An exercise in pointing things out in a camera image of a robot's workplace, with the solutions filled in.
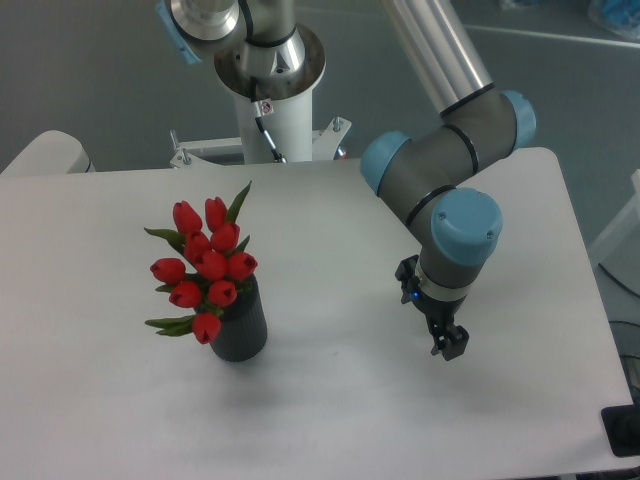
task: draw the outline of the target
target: silver metal tube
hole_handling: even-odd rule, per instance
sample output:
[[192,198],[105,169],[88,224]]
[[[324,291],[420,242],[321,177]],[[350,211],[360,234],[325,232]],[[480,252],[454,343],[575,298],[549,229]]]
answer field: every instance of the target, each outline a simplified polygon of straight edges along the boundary
[[449,0],[382,3],[439,112],[492,83]]

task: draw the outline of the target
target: green leaf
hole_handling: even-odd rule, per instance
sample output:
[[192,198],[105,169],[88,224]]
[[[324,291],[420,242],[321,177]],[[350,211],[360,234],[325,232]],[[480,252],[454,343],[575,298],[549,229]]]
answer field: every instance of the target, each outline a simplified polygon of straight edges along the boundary
[[157,318],[153,320],[147,320],[145,325],[149,325],[150,327],[155,328],[173,328],[177,326],[182,326],[188,324],[191,326],[191,322],[194,319],[195,315],[187,315],[186,317],[180,318]]
[[189,335],[192,332],[191,322],[176,325],[175,327],[165,328],[164,330],[158,330],[158,335],[164,335],[167,337],[182,337],[183,335]]
[[224,218],[225,222],[235,222],[238,218],[238,214],[240,213],[240,207],[244,203],[244,199],[247,197],[249,193],[249,189],[251,188],[251,182],[242,189],[242,191],[236,195],[236,198],[233,199],[233,203],[227,210],[227,215]]
[[251,239],[251,235],[247,235],[247,238],[245,238],[242,242],[238,244],[235,251],[244,252],[244,249],[247,248],[247,244],[249,243],[250,239]]
[[149,235],[162,238],[167,241],[171,247],[180,255],[184,255],[184,242],[186,238],[183,234],[170,230],[168,228],[146,228],[144,229]]
[[175,285],[167,285],[166,283],[164,285],[160,285],[159,287],[156,288],[156,292],[161,292],[161,293],[171,293],[173,292],[173,289],[176,288]]

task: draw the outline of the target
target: blue joint cap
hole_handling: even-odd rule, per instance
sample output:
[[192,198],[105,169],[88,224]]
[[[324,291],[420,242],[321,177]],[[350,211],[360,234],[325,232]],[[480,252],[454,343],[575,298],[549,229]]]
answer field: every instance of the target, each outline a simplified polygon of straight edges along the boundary
[[169,34],[169,38],[173,45],[178,49],[178,52],[182,56],[182,60],[187,65],[193,65],[194,63],[202,63],[200,57],[198,57],[189,44],[182,38],[182,35],[178,31],[178,28],[174,25],[173,20],[171,19],[171,14],[167,10],[167,6],[164,3],[164,0],[160,0],[156,5],[156,12],[160,16],[160,20],[165,26],[167,33]]
[[360,161],[360,173],[376,196],[387,167],[402,146],[411,140],[402,132],[387,132],[367,147]]
[[501,231],[500,207],[489,195],[473,188],[445,193],[433,209],[431,232],[436,246],[459,265],[486,262]]
[[531,103],[514,90],[506,90],[502,94],[507,97],[516,113],[516,143],[514,150],[526,147],[536,134],[536,114]]

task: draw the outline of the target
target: screw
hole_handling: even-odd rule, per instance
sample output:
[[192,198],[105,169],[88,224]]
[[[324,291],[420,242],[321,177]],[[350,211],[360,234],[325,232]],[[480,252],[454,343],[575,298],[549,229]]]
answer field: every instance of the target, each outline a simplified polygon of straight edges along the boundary
[[182,149],[182,163],[184,163],[185,165],[191,165],[191,158],[189,157],[186,148]]
[[342,118],[340,117],[336,117],[333,119],[333,131],[334,132],[339,132],[340,131],[340,127],[342,126],[342,124],[344,123],[344,120],[342,120]]

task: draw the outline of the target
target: white stand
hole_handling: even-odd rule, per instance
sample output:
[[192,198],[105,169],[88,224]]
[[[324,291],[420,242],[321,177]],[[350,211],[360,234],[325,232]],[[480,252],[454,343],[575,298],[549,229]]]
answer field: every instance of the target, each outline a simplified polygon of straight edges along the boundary
[[592,268],[596,268],[635,227],[640,225],[640,170],[636,170],[631,175],[631,181],[636,191],[635,195],[589,246],[588,253]]
[[2,172],[3,177],[95,172],[82,144],[66,133],[39,135]]

